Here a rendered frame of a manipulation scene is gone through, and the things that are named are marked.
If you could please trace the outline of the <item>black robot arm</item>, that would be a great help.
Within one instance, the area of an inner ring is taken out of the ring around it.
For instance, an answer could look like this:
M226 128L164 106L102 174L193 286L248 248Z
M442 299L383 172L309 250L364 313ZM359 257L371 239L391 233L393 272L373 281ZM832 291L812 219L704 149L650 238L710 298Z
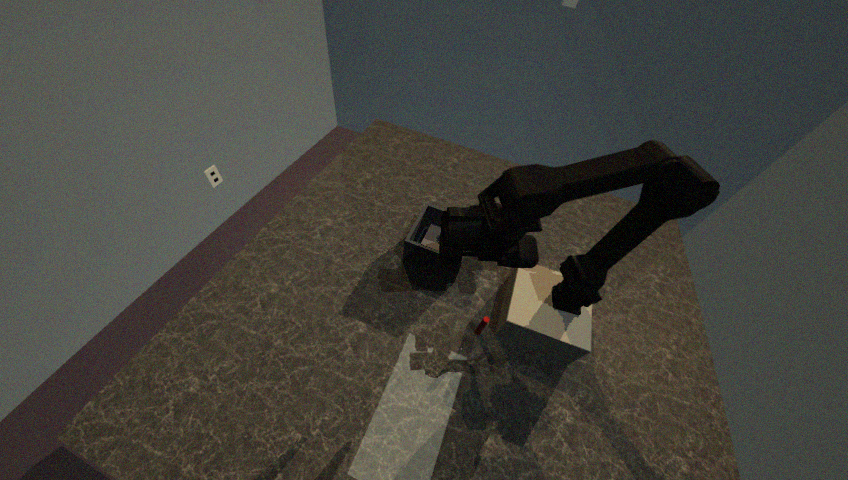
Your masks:
M441 216L444 247L512 248L540 218L561 204L641 184L639 203L586 254L560 264L564 278L553 286L553 307L580 315L602 298L607 271L667 220L686 218L719 195L720 184L689 156L662 142L607 154L563 167L514 166L478 194L479 204L448 207ZM495 202L499 197L501 204ZM556 307L555 307L556 306Z

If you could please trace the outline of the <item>red peg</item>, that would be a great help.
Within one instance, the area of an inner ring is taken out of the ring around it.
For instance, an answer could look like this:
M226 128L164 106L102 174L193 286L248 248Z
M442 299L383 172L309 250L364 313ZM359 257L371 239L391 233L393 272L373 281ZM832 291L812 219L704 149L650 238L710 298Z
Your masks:
M476 334L476 335L480 335L480 334L481 334L481 332L482 332L482 331L484 330L484 328L486 327L486 325L489 323L489 321L490 321L490 319L489 319L488 317L484 317L484 319L482 320L482 322L480 323L480 325L479 325L479 326L478 326L478 328L476 329L475 334Z

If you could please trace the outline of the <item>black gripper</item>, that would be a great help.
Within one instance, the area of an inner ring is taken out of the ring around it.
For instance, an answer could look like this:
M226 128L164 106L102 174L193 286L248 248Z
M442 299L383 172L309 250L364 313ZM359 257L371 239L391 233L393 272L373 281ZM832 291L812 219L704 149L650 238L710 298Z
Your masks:
M511 268L533 268L539 260L536 239L532 235L524 235L512 248L500 250L491 246L487 240L483 246L444 247L440 233L439 261L442 264L461 265L462 256L478 257L478 261L493 261L498 266Z

